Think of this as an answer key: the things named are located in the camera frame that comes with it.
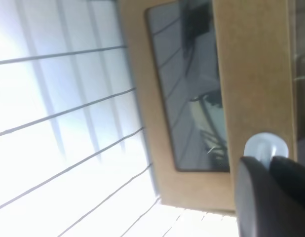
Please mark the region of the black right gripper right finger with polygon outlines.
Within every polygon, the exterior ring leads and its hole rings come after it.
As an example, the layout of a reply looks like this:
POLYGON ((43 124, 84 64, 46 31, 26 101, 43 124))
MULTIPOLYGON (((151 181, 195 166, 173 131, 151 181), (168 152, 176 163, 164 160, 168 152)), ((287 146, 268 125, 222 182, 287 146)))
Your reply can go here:
POLYGON ((305 167, 289 158, 273 157, 268 170, 268 198, 276 217, 305 214, 305 167))

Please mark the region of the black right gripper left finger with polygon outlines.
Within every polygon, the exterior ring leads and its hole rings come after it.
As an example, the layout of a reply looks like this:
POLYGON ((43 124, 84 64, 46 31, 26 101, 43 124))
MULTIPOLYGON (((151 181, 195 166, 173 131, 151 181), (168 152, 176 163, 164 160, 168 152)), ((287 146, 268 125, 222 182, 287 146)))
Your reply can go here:
POLYGON ((235 186, 241 237, 305 237, 305 214, 276 217, 268 203, 268 170, 253 157, 242 157, 235 186))

